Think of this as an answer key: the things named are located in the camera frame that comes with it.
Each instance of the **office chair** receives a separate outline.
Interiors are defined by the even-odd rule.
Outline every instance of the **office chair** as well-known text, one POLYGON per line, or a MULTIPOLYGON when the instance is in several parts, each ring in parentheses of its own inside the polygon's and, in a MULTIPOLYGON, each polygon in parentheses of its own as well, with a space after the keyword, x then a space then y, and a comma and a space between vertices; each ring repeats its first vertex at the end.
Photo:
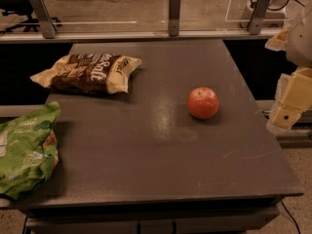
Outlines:
MULTIPOLYGON (((27 16, 27 20, 24 20, 16 25, 7 27, 6 32, 12 32, 16 28, 25 27, 23 32, 28 32, 30 29, 38 32, 39 21, 32 17, 33 8, 29 0, 0 0, 0 9, 4 10, 3 16, 11 14, 17 14, 19 16, 27 16)), ((58 18, 52 18, 56 22, 60 22, 58 18)))

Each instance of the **floor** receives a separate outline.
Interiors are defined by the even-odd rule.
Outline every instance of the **floor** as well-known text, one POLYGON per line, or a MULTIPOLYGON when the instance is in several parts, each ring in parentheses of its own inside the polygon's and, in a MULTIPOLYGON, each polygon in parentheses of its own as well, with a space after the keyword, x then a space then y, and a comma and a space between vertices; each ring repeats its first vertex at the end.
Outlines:
MULTIPOLYGON (((220 30, 239 28, 240 15, 247 0, 182 0, 182 30, 220 30)), ((167 29, 168 0, 47 0, 51 16, 62 21, 58 30, 70 32, 167 29)), ((300 5, 291 0, 288 17, 293 18, 300 5)), ((20 21, 20 17, 0 18, 0 27, 20 21)), ((312 230, 312 140, 309 128, 296 129, 277 136, 283 152, 298 176, 305 194, 286 198, 284 204, 297 222, 300 233, 312 230)), ((281 214, 261 230, 248 234, 295 234, 295 223, 280 204, 281 214)), ((24 216, 16 211, 0 211, 0 232, 21 234, 24 216)))

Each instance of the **red apple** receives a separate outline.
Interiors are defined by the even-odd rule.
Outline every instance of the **red apple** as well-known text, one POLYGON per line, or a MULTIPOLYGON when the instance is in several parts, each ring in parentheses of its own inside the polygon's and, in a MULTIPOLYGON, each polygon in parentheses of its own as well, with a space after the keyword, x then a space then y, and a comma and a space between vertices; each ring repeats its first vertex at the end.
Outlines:
POLYGON ((209 119, 217 113, 217 95, 210 88, 199 87, 189 94, 187 108, 192 116, 201 120, 209 119))

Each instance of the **gray tabletop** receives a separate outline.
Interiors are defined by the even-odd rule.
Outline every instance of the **gray tabletop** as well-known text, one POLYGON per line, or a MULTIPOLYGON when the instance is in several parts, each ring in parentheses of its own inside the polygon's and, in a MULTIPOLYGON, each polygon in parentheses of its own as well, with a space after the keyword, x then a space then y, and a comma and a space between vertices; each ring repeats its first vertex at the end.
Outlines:
POLYGON ((302 193, 221 40, 75 44, 70 52, 85 53, 132 56, 142 65, 128 94, 50 95, 61 106, 60 163, 16 207, 302 193), (199 86, 219 98, 219 111, 207 121, 191 117, 186 107, 199 86))

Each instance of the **chip bag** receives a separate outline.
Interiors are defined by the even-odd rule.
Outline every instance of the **chip bag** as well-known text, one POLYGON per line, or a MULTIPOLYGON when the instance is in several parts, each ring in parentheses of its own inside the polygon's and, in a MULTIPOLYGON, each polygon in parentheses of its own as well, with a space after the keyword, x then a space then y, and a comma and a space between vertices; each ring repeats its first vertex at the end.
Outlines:
POLYGON ((95 95, 127 93, 129 77, 140 64, 139 58, 120 55, 69 55, 30 79, 57 92, 95 95))
POLYGON ((53 132, 59 115, 54 101, 0 124, 0 197, 18 201, 51 176, 59 160, 53 132))

